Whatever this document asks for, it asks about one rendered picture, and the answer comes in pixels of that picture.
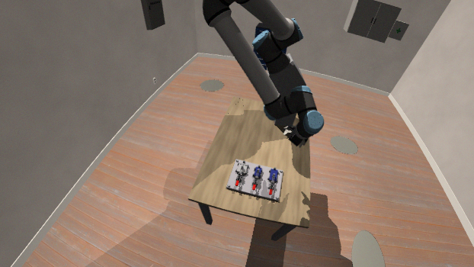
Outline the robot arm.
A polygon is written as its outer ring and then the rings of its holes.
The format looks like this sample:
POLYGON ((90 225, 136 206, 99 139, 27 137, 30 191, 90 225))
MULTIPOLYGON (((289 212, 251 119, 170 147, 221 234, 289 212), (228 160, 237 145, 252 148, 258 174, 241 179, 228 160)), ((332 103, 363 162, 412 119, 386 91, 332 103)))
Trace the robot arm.
POLYGON ((233 2, 240 4, 272 30, 263 31, 252 42, 270 74, 282 71, 290 63, 290 58, 280 50, 303 39, 295 18, 291 20, 285 18, 271 0, 203 0, 205 21, 216 29, 255 87, 266 106, 264 113, 267 118, 275 121, 297 112, 300 123, 295 126, 295 134, 298 138, 304 140, 317 134, 324 126, 324 118, 317 111, 310 88, 304 85, 298 86, 291 90, 290 95, 281 97, 255 52, 233 21, 232 11, 229 8, 233 2))

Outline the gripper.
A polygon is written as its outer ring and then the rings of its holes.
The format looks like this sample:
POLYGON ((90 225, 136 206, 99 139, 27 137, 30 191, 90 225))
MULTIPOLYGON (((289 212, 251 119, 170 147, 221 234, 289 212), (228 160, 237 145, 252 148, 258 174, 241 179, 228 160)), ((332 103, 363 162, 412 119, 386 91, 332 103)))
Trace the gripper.
POLYGON ((295 126, 293 126, 293 125, 289 125, 289 126, 285 127, 284 128, 285 132, 283 133, 283 135, 286 135, 286 134, 290 133, 291 136, 289 135, 289 139, 288 139, 289 141, 291 141, 296 146, 299 146, 299 148, 301 146, 305 146, 305 144, 307 142, 306 140, 308 140, 308 139, 302 141, 300 138, 298 138, 298 136, 295 134, 294 127, 295 126), (294 134, 295 134, 296 139, 293 137, 294 134))

